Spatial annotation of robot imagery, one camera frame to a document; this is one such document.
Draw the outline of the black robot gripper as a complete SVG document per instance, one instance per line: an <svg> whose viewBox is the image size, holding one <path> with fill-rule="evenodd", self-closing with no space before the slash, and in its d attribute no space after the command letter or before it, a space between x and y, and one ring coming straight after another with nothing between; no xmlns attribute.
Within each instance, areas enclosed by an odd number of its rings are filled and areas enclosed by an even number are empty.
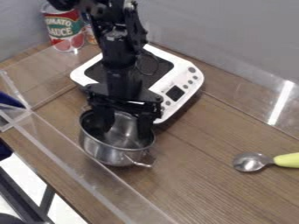
<svg viewBox="0 0 299 224"><path fill-rule="evenodd" d="M84 90L99 131L110 132L115 123L115 110L120 110L130 114L140 114L136 119L138 136L140 139L147 139L154 120L162 117L164 98L144 87L136 69L104 68L104 81L88 84Z"/></svg>

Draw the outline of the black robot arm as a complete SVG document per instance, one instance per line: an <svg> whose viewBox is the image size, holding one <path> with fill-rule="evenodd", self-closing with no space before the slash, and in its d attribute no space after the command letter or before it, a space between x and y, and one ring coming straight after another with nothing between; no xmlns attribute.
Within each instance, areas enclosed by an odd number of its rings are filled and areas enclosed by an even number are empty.
<svg viewBox="0 0 299 224"><path fill-rule="evenodd" d="M126 112L136 119L138 137L147 138L155 119L162 117L163 97L144 86L136 73L138 58L147 44L136 0L47 1L59 11L76 9L88 16L106 72L102 83L84 87L98 128L108 132L116 113Z"/></svg>

